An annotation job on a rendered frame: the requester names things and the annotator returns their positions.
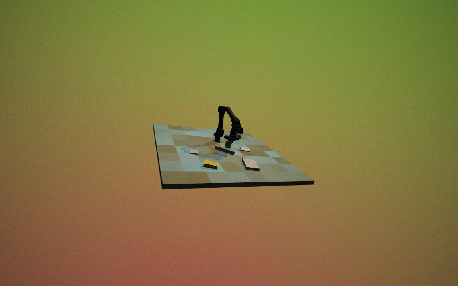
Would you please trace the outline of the yellow rectangular block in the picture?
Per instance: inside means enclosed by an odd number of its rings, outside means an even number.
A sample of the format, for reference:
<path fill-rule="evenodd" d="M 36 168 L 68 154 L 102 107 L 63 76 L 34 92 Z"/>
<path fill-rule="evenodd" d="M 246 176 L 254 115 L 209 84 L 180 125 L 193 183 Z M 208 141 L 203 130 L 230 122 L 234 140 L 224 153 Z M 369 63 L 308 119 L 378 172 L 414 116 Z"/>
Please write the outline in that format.
<path fill-rule="evenodd" d="M 217 170 L 218 162 L 205 160 L 203 167 L 208 167 Z"/>

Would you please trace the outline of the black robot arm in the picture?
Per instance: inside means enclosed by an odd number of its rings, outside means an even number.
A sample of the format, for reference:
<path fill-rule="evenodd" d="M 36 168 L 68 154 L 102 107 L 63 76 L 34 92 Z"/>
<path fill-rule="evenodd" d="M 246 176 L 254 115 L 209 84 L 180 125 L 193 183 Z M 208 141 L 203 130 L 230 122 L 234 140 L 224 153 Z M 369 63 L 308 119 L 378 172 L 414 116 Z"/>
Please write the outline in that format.
<path fill-rule="evenodd" d="M 218 123 L 218 129 L 216 130 L 216 132 L 214 133 L 214 136 L 215 136 L 215 142 L 220 142 L 220 137 L 222 137 L 224 135 L 224 130 L 223 130 L 223 118 L 224 118 L 224 113 L 227 111 L 228 115 L 230 116 L 231 118 L 231 131 L 234 131 L 236 133 L 234 133 L 234 135 L 232 136 L 233 138 L 235 138 L 236 141 L 238 141 L 239 139 L 241 139 L 241 136 L 237 135 L 238 133 L 239 134 L 242 134 L 244 131 L 243 131 L 243 128 L 241 127 L 241 124 L 240 124 L 240 121 L 239 119 L 234 115 L 234 113 L 231 111 L 230 107 L 225 107 L 225 106 L 219 106 L 218 107 L 218 113 L 219 113 L 219 123 Z"/>

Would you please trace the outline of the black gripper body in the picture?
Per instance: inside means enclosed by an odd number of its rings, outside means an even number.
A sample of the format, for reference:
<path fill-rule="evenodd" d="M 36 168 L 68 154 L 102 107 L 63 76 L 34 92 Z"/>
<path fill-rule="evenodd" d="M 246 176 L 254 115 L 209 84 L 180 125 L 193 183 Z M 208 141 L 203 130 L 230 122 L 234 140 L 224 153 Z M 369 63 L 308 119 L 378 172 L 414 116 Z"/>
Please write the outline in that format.
<path fill-rule="evenodd" d="M 235 138 L 232 137 L 234 135 L 234 133 L 236 133 L 236 132 L 231 131 L 230 135 L 229 136 L 225 135 L 224 138 L 226 138 L 227 140 L 232 140 L 232 139 L 235 140 Z"/>

